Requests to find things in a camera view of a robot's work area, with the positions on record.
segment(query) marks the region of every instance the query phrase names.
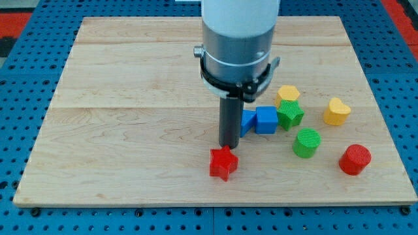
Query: toy block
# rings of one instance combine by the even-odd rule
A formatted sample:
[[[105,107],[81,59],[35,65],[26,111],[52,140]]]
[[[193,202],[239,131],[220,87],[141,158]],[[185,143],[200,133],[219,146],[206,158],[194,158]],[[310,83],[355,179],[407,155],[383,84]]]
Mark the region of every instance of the toy block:
[[[293,142],[293,152],[302,158],[314,156],[316,149],[321,144],[321,136],[311,128],[300,130]]]
[[[360,144],[353,144],[346,149],[346,152],[339,160],[342,171],[350,176],[360,174],[372,160],[372,154]]]
[[[299,98],[299,91],[295,86],[283,85],[277,90],[276,100],[274,105],[276,108],[280,107],[281,101],[296,101]]]
[[[282,100],[280,108],[277,110],[279,125],[289,131],[291,127],[300,125],[304,114],[305,112],[299,107],[298,101]]]
[[[243,110],[242,111],[242,119],[241,119],[241,135],[240,137],[244,137],[246,133],[255,126],[255,122],[257,121],[257,116],[255,111],[251,110]]]
[[[255,132],[257,134],[274,134],[278,125],[276,107],[262,106],[256,107],[257,121],[255,123]]]
[[[324,122],[328,125],[343,125],[351,109],[339,98],[332,98],[324,112]]]
[[[210,150],[210,176],[219,176],[228,181],[229,174],[238,168],[238,157],[231,153],[229,146]]]

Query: blue pegboard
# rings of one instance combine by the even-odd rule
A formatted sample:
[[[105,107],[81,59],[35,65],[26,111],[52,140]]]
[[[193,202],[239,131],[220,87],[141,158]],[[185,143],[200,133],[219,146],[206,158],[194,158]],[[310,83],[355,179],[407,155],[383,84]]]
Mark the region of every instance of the blue pegboard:
[[[84,16],[200,16],[172,0],[41,0],[0,69],[0,234],[416,234],[418,206],[19,209],[11,202]],[[418,189],[418,65],[376,0],[282,0],[281,15],[340,16]]]

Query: wood grain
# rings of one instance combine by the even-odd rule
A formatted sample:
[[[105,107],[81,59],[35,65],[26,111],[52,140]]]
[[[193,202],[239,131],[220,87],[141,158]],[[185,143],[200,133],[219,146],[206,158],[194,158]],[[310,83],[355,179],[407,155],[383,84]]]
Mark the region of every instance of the wood grain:
[[[412,204],[417,196],[338,17],[280,17],[272,55],[280,67],[255,103],[273,105],[296,85],[302,125],[248,133],[233,150],[237,172],[209,177],[218,148],[219,99],[202,84],[194,45],[200,18],[85,18],[27,163],[21,207],[359,206]],[[322,115],[339,97],[352,112]],[[291,150],[313,127],[311,159]],[[372,152],[360,176],[338,167],[354,143]]]

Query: blue block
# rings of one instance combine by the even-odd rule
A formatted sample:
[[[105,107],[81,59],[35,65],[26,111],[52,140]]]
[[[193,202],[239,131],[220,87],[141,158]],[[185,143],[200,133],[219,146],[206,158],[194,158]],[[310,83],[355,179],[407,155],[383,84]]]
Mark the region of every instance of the blue block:
[[[255,132],[257,134],[274,134],[279,123],[276,107],[257,107],[255,111],[257,113]]]
[[[240,137],[244,137],[246,133],[255,126],[255,122],[257,121],[256,112],[251,110],[243,110],[242,111],[242,119],[241,119],[241,135]]]

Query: red star block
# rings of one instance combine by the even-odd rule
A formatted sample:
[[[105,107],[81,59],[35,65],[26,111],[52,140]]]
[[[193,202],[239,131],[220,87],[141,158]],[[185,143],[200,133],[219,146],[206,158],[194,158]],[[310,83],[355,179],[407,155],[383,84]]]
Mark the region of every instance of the red star block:
[[[229,174],[238,167],[238,157],[233,155],[229,146],[210,150],[210,176],[219,176],[228,181]]]

